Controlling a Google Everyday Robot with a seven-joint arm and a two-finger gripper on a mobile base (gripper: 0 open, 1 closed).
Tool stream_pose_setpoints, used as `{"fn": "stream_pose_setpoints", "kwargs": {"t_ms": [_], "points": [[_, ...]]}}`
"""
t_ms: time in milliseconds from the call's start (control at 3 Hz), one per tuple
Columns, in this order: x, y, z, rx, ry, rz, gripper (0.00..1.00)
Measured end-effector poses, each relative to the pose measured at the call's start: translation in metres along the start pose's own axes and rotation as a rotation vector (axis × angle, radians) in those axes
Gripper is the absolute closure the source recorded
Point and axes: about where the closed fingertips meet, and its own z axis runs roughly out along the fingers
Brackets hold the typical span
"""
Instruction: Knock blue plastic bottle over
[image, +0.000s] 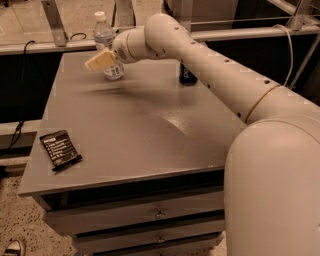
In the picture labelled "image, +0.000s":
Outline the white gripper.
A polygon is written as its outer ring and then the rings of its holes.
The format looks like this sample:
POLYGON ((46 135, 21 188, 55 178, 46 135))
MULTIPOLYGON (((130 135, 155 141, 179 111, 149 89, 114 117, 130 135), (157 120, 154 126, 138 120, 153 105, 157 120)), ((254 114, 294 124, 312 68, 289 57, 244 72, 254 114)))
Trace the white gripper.
POLYGON ((96 71, 114 66, 117 59, 123 63, 128 63, 130 61, 125 38, 117 36, 114 39, 113 51, 109 49, 99 51, 84 63, 85 67, 90 71, 96 71))

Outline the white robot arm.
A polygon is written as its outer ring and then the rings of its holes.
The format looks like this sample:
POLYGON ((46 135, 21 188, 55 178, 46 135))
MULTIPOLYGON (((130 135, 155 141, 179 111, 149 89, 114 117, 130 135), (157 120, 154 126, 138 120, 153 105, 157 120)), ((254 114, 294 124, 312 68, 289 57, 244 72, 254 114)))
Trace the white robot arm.
POLYGON ((320 109, 196 42, 167 14, 120 33, 86 61, 176 59, 244 123, 225 163, 228 256, 320 256, 320 109))

